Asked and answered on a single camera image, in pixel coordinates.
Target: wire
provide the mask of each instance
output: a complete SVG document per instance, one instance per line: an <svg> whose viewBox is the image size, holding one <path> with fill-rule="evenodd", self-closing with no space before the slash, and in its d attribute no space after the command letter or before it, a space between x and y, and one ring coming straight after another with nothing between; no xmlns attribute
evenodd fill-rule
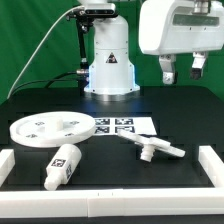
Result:
<svg viewBox="0 0 224 224"><path fill-rule="evenodd" d="M15 94L15 92L17 92L18 89L21 89L22 87L24 86L27 86L27 85L31 85L31 84L36 84L36 83L43 83L43 82L67 82L67 81L74 81L76 80L77 81L77 78L74 78L74 79L51 79L51 80L35 80L35 81L31 81L31 82L26 82L26 83L23 83L19 86L17 86L13 91L12 91L12 94Z"/></svg>
<svg viewBox="0 0 224 224"><path fill-rule="evenodd" d="M54 27L60 22L60 20L65 17L68 13L76 11L76 10L82 10L83 6L76 6L74 8L69 9L68 11L66 11L63 15L61 15L56 22L51 26L51 28L48 30L48 32L46 33L46 35L44 36L44 38L42 39L42 41L39 43L38 47L36 48L36 50L34 51L34 53L32 54L32 56L30 57L30 59L28 60L28 62L26 63L26 65L24 66L24 68L22 69L22 71L20 72L19 76L17 77L16 81L13 83L8 97L7 99L10 98L10 96L12 95L13 90L15 89L17 83L19 82L19 80L21 79L21 77L23 76L24 72L26 71L26 69L28 68L28 66L30 65L31 61L33 60L33 58L35 57L35 55L37 54L37 52L39 51L40 47L43 45L43 43L45 42L45 40L47 39L47 37L49 36L49 34L51 33L51 31L54 29Z"/></svg>
<svg viewBox="0 0 224 224"><path fill-rule="evenodd" d="M58 75L54 79L49 81L48 84L46 86L44 86L44 88L49 88L55 82L54 80L61 79L65 76L69 76L69 75L77 75L77 73L76 72L66 72L66 73L63 73L61 75Z"/></svg>

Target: robot logo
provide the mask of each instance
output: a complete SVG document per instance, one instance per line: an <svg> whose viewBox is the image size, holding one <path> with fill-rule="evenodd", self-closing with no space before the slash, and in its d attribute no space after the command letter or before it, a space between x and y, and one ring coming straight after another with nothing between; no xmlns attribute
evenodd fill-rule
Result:
<svg viewBox="0 0 224 224"><path fill-rule="evenodd" d="M109 63L109 64L117 63L117 59L115 58L113 52L111 52L111 54L110 54L109 58L107 59L106 63Z"/></svg>

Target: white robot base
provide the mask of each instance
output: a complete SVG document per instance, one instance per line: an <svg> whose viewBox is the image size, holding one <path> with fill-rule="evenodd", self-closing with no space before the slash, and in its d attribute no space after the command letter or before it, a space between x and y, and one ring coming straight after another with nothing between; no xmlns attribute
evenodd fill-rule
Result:
<svg viewBox="0 0 224 224"><path fill-rule="evenodd" d="M85 96L120 101L139 95L135 68L128 57L127 21L121 16L96 19L94 28L94 61L89 68Z"/></svg>

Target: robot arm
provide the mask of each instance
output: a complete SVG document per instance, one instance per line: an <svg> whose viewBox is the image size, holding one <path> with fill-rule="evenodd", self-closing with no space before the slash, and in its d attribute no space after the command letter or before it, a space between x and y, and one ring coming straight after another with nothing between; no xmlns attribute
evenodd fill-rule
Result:
<svg viewBox="0 0 224 224"><path fill-rule="evenodd" d="M88 69L84 67L84 71L88 71L88 84L84 83L81 88L84 95L103 101L120 101L139 95L134 65L129 61L127 21L116 13L115 5L107 1L80 0L80 3L83 9L67 17L77 21L80 47L84 46L83 34L94 27L94 61ZM80 53L86 65L86 56Z"/></svg>
<svg viewBox="0 0 224 224"><path fill-rule="evenodd" d="M144 54L160 56L165 84L175 81L175 60L170 59L176 54L193 53L191 77L198 79L208 52L222 49L223 43L224 8L219 1L147 0L141 8L139 45Z"/></svg>

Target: marker sticker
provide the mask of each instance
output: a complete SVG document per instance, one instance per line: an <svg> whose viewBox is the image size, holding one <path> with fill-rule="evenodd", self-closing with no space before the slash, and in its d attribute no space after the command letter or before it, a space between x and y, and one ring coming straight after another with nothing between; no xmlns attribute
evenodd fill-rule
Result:
<svg viewBox="0 0 224 224"><path fill-rule="evenodd" d="M94 135L116 135L119 129L136 134L156 135L151 117L99 117L95 118Z"/></svg>
<svg viewBox="0 0 224 224"><path fill-rule="evenodd" d="M51 166L63 167L66 160L64 159L55 159Z"/></svg>
<svg viewBox="0 0 224 224"><path fill-rule="evenodd" d="M106 63L109 63L109 64L118 63L113 52L111 52L111 54L110 54L109 58L107 59Z"/></svg>
<svg viewBox="0 0 224 224"><path fill-rule="evenodd" d="M66 170L66 176L67 176L68 180L70 179L71 175L72 175L72 167L71 167L71 164L69 164L69 166Z"/></svg>

